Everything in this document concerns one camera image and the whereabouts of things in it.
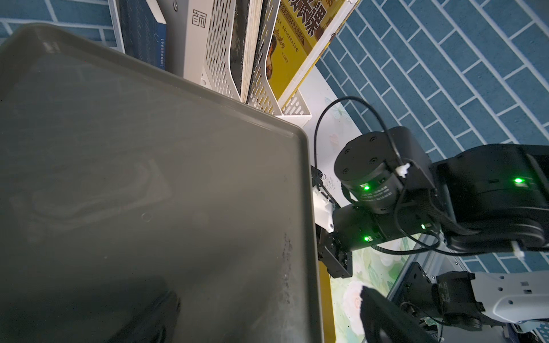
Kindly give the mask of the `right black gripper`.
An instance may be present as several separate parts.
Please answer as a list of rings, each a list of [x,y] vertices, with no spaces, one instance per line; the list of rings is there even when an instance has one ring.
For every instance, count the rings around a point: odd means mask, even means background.
[[[334,279],[353,275],[353,252],[433,230],[433,220],[413,205],[397,214],[373,214],[363,207],[347,205],[316,210],[318,259]]]

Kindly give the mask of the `olive and cream drawer cabinet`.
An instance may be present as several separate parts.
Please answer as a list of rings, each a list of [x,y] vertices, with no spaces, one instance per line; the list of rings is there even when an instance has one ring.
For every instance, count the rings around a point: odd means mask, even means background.
[[[1,45],[1,341],[321,342],[307,135],[50,24]]]

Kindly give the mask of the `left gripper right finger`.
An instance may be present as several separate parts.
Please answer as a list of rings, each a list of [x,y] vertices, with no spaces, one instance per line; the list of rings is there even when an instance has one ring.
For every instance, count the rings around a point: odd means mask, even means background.
[[[363,287],[360,298],[360,319],[366,342],[436,342],[377,290]]]

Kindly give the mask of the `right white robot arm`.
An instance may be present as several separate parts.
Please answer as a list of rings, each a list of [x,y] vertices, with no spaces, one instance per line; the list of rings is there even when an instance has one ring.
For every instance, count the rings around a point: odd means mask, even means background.
[[[347,143],[335,175],[348,203],[327,201],[317,226],[319,260],[334,278],[353,274],[353,252],[416,234],[434,241],[416,252],[470,257],[548,251],[548,148],[489,144],[439,162],[404,127]],[[446,272],[430,281],[418,265],[405,274],[389,310],[478,331],[548,320],[548,273]]]

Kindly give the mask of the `yellow bottom drawer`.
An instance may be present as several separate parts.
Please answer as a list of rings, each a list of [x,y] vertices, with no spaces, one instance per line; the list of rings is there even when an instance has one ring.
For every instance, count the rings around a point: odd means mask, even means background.
[[[326,266],[318,262],[320,280],[320,301],[323,317],[323,337],[326,343],[336,342],[335,320],[333,313],[333,298],[330,284],[330,275]]]

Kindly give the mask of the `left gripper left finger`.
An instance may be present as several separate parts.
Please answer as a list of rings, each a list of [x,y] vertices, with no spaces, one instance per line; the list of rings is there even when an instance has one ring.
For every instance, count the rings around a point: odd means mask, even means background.
[[[107,342],[171,342],[179,314],[179,297],[165,292]]]

